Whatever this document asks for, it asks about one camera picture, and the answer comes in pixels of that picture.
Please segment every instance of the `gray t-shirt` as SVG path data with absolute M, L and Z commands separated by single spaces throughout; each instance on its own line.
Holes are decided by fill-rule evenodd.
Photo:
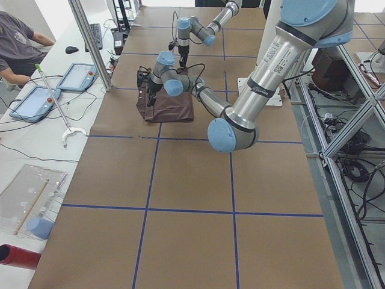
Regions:
M 35 64 L 41 63 L 45 54 L 31 45 L 33 35 L 22 21 L 0 11 L 0 71 L 9 67 L 15 74 L 34 73 Z

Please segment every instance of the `keyboard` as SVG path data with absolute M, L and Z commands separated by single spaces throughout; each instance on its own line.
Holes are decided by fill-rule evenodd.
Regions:
M 95 43 L 99 50 L 103 49 L 102 30 L 99 23 L 90 24 L 92 35 L 95 39 Z M 85 44 L 85 51 L 88 52 L 87 45 Z

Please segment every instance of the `computer mouse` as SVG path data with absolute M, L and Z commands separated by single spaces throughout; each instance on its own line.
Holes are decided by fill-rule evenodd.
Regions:
M 74 47 L 74 46 L 68 46 L 66 48 L 66 54 L 71 54 L 71 53 L 74 53 L 76 51 L 79 51 L 79 48 Z

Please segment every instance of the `white desk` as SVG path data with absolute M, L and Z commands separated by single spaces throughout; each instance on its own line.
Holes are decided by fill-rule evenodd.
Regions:
M 107 64 L 111 56 L 110 52 L 113 51 L 112 34 L 108 28 L 103 27 L 103 24 L 107 19 L 111 19 L 111 15 L 108 10 L 88 17 L 88 21 L 90 23 L 100 23 L 103 34 L 106 32 L 103 38 L 103 49 L 100 51 L 105 64 Z M 76 46 L 79 48 L 79 51 L 67 55 L 65 53 L 65 48 L 67 46 Z M 69 25 L 40 66 L 46 76 L 64 75 L 69 66 L 74 62 L 92 63 L 90 54 L 84 51 L 84 41 L 75 22 Z M 39 73 L 35 72 L 31 78 L 38 77 L 40 77 Z M 52 85 L 52 87 L 55 87 L 59 80 L 59 78 L 49 78 L 49 84 Z M 36 82 L 39 85 L 44 85 L 41 80 L 37 80 Z M 27 84 L 19 93 L 17 98 L 22 99 L 34 86 L 34 83 Z M 86 107 L 96 98 L 92 106 L 86 110 L 84 117 L 81 120 L 69 120 L 72 126 L 84 128 L 87 133 L 89 133 L 96 118 L 105 94 L 105 89 L 100 78 L 95 81 L 88 91 L 95 96 L 83 93 L 75 100 L 70 101 L 78 94 L 63 93 L 60 99 L 61 104 L 65 104 L 70 101 L 69 104 L 62 106 L 65 115 L 77 119 L 81 117 Z M 0 119 L 0 123 L 14 120 L 9 116 L 9 112 L 10 110 L 3 115 Z M 57 117 L 59 115 L 58 110 L 53 110 L 48 116 Z M 66 126 L 62 118 L 44 119 L 41 122 L 24 129 L 12 132 L 1 132 L 8 129 L 22 127 L 27 124 L 28 123 L 23 121 L 0 124 L 0 137 L 2 138 L 0 142 L 10 148 L 18 149 L 25 154 L 34 157 L 43 159 L 54 158 L 60 160 L 79 160 L 87 141 L 87 137 L 81 133 L 71 135 L 67 138 L 67 148 L 63 148 L 61 136 L 66 130 Z M 16 174 L 25 164 L 47 167 L 68 173 L 65 183 L 61 187 L 61 191 L 63 193 L 66 192 L 76 169 L 76 163 L 34 160 L 27 158 L 16 151 L 11 151 L 0 146 L 0 192 L 6 188 L 6 186 L 14 179 Z M 0 244 L 12 244 L 28 250 L 33 250 L 35 252 L 42 252 L 46 242 L 13 236 L 10 235 L 9 232 L 4 232 L 0 229 Z M 0 266 L 0 280 L 2 281 L 1 287 L 14 289 L 27 288 L 33 274 L 33 270 Z

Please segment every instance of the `person's arm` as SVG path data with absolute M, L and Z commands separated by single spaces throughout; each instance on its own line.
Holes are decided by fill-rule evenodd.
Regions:
M 12 84 L 25 85 L 29 81 L 29 76 L 14 74 L 12 69 L 6 68 L 0 71 L 0 76 Z
M 37 31 L 34 31 L 34 35 L 32 36 L 31 40 L 43 45 L 43 46 L 51 46 L 54 45 L 55 42 L 42 33 L 39 33 Z

